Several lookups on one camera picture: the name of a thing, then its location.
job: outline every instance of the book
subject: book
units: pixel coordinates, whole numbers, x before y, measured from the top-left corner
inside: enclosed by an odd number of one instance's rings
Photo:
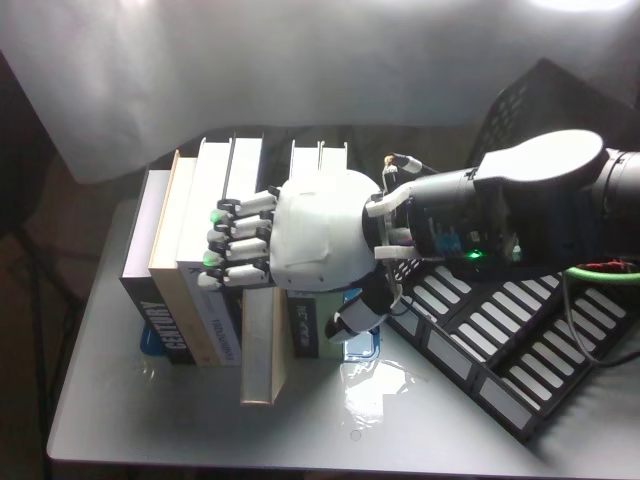
[[[240,403],[273,405],[286,380],[290,357],[284,291],[277,287],[245,290]]]
[[[347,144],[328,148],[324,142],[315,147],[291,145],[289,178],[303,178],[322,172],[336,172],[347,168]],[[287,309],[293,352],[297,358],[324,358],[342,361],[344,346],[326,338],[324,325],[343,304],[343,293],[309,293],[287,291]]]
[[[195,165],[195,158],[180,157],[176,151],[149,259],[149,272],[182,332],[196,365],[214,366],[218,364],[217,356],[176,263]]]
[[[202,258],[207,250],[211,212],[222,198],[242,199],[255,193],[262,139],[234,138],[229,142],[200,144],[194,181],[176,261],[220,365],[241,363],[241,313],[223,291],[198,286]]]
[[[194,363],[191,351],[149,273],[149,260],[160,223],[169,170],[147,170],[129,236],[120,283],[145,324],[162,343],[162,351],[176,365]]]

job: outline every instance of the black plastic crate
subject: black plastic crate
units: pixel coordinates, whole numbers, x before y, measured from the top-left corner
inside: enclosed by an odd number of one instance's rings
[[[607,147],[640,149],[640,115],[548,60],[503,90],[467,162],[554,130],[580,128]],[[405,295],[389,324],[478,405],[524,442],[547,422],[593,368],[576,348],[560,298],[560,276],[467,284],[420,260],[394,268]],[[601,358],[632,325],[625,289],[574,289],[575,321]]]

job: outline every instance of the robotic arm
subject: robotic arm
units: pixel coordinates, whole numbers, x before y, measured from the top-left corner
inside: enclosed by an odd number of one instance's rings
[[[402,155],[385,164],[383,191],[346,171],[221,201],[200,286],[360,287],[325,328],[342,342],[379,325],[399,301],[398,261],[504,281],[640,255],[640,154],[608,150],[595,133],[548,133],[448,173]],[[398,168],[417,178],[398,184]]]

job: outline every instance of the gray tabletop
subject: gray tabletop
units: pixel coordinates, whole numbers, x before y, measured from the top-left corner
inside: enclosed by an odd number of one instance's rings
[[[238,369],[142,355],[142,321],[118,281],[134,209],[114,216],[51,430],[53,459],[640,476],[640,362],[595,376],[526,448],[386,327],[371,364],[296,361],[270,408],[239,405]]]

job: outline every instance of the green cable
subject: green cable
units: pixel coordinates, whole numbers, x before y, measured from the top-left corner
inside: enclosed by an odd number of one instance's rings
[[[566,271],[567,275],[585,282],[607,283],[609,285],[640,284],[640,273],[602,273],[573,267]]]

